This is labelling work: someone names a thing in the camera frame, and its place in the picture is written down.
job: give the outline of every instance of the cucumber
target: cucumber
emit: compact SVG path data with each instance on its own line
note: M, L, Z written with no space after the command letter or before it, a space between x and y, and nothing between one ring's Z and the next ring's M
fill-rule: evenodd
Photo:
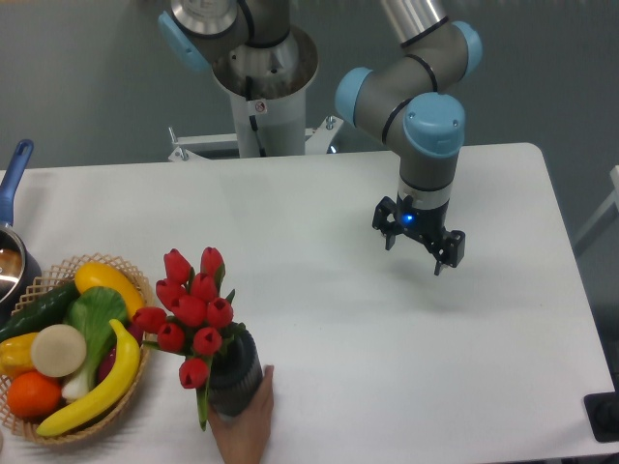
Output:
M11 316L0 328L0 343L14 336L40 332L45 327L61 324L69 305L78 297L73 280L52 288Z

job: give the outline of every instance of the tulip bouquet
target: tulip bouquet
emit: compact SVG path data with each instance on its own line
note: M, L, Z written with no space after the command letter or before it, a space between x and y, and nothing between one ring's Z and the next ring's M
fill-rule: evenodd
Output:
M216 248L204 249L198 274L177 249L165 254L163 263L166 278L157 282L156 293L171 314L161 307L143 307L133 322L157 335L157 341L145 341L145 346L185 358L179 379L183 388L195 389L198 418L205 430L213 359L224 357L229 344L246 328L232 322L234 290L225 298L220 296L225 265Z

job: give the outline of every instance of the gray wall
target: gray wall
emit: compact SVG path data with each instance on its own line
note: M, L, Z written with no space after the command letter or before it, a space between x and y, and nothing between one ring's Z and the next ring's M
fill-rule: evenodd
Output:
M351 68L399 57L377 0L297 0L293 20L316 41L320 70L308 125L335 114ZM619 164L619 2L445 0L480 33L485 58L453 89L467 110L468 145L527 141L545 153L571 236L611 191ZM0 2L0 168L32 138L32 167L164 161L177 135L233 132L209 74L172 56L156 18L163 0ZM346 128L345 151L380 149ZM619 221L578 260L606 339L619 339Z

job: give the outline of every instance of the metal bracket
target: metal bracket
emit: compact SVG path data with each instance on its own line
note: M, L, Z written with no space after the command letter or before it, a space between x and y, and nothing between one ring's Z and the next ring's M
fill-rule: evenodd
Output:
M306 129L306 155L336 153L338 149L334 145L334 138L342 127L343 120L335 116L328 116L317 129ZM173 128L168 128L168 130L174 149L168 157L170 161L205 160L195 152L234 151L239 148L236 133L177 138Z
M614 191L580 227L574 238L574 255L580 256L619 216L619 166L610 171Z

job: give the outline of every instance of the blue indicator light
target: blue indicator light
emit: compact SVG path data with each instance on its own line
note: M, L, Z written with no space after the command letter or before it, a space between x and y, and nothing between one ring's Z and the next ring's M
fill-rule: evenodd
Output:
M413 215L402 215L402 224L404 225L412 224L414 220L415 217Z

